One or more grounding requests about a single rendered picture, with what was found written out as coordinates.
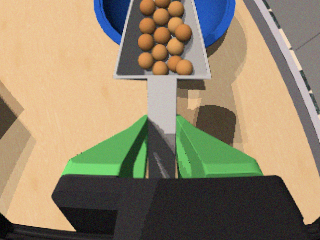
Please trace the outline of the grey table edge rim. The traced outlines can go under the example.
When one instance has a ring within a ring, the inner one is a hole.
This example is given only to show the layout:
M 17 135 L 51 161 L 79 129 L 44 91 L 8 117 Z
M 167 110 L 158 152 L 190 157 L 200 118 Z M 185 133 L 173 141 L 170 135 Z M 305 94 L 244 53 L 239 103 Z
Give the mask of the grey table edge rim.
M 320 120 L 298 67 L 262 0 L 243 0 L 287 87 L 320 177 Z

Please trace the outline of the grey scoop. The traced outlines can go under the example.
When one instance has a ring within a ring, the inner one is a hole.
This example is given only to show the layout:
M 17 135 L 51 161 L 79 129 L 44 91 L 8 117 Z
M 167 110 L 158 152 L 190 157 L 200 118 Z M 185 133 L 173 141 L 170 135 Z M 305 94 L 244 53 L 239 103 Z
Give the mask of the grey scoop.
M 175 178 L 177 81 L 211 79 L 211 72 L 194 0 L 179 1 L 184 6 L 181 17 L 190 26 L 192 36 L 184 43 L 182 59 L 193 65 L 190 76 L 178 75 L 168 68 L 167 75 L 154 75 L 152 67 L 143 69 L 138 57 L 145 52 L 138 46 L 143 33 L 139 25 L 145 16 L 140 11 L 142 0 L 131 0 L 115 64 L 113 79 L 147 81 L 148 113 L 148 178 Z M 153 76 L 136 76 L 153 75 Z M 168 76 L 177 75 L 177 76 Z

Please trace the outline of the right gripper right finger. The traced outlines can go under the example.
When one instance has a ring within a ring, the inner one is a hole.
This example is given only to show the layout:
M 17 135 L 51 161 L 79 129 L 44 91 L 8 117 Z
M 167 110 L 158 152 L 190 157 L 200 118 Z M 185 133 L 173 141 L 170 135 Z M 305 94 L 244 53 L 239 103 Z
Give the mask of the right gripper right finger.
M 256 159 L 196 128 L 180 114 L 176 161 L 178 178 L 263 176 Z

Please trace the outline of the blue bowl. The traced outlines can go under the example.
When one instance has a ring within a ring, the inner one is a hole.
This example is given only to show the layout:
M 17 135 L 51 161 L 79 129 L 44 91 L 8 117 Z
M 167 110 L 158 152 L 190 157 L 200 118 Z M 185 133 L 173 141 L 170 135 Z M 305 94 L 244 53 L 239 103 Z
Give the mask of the blue bowl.
M 106 35 L 120 45 L 131 0 L 93 0 L 99 25 Z M 194 0 L 205 42 L 205 48 L 215 43 L 230 26 L 235 12 L 235 0 Z M 210 35 L 209 35 L 210 34 Z

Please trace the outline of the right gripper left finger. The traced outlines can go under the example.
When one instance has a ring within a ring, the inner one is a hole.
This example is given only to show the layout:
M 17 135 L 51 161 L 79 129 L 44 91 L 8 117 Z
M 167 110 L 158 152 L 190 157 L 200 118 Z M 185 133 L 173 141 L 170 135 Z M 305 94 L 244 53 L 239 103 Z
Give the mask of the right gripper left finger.
M 147 162 L 148 114 L 145 114 L 127 129 L 69 159 L 61 176 L 89 174 L 146 178 Z

